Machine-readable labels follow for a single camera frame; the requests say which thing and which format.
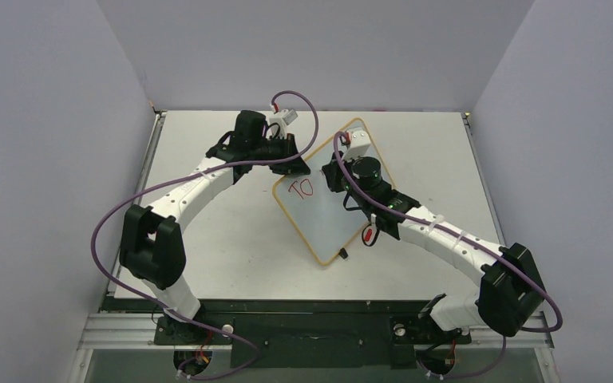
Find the yellow-framed whiteboard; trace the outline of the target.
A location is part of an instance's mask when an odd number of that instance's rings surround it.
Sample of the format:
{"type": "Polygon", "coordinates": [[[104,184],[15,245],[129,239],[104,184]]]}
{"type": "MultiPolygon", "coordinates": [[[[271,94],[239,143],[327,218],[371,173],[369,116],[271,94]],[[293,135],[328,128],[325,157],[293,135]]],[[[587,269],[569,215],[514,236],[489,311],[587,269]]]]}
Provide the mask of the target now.
{"type": "Polygon", "coordinates": [[[328,137],[303,157],[310,174],[284,176],[272,194],[315,261],[326,267],[340,257],[341,249],[360,238],[368,221],[360,211],[346,211],[345,194],[333,193],[326,185],[322,166],[330,163],[333,138],[328,137]]]}

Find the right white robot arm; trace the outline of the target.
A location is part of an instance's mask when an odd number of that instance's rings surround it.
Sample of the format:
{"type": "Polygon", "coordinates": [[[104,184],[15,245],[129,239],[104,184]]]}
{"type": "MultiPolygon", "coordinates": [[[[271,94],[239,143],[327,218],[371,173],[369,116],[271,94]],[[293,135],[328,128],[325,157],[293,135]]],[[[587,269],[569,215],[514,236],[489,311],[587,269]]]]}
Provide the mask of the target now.
{"type": "Polygon", "coordinates": [[[380,233],[423,248],[467,276],[476,286],[467,295],[439,294],[421,312],[420,334],[437,341],[448,332],[487,326],[505,337],[525,330],[545,291],[531,251],[505,247],[462,231],[382,178],[381,163],[363,156],[322,166],[327,188],[342,193],[346,211],[368,220],[362,241],[373,246],[380,233]]]}

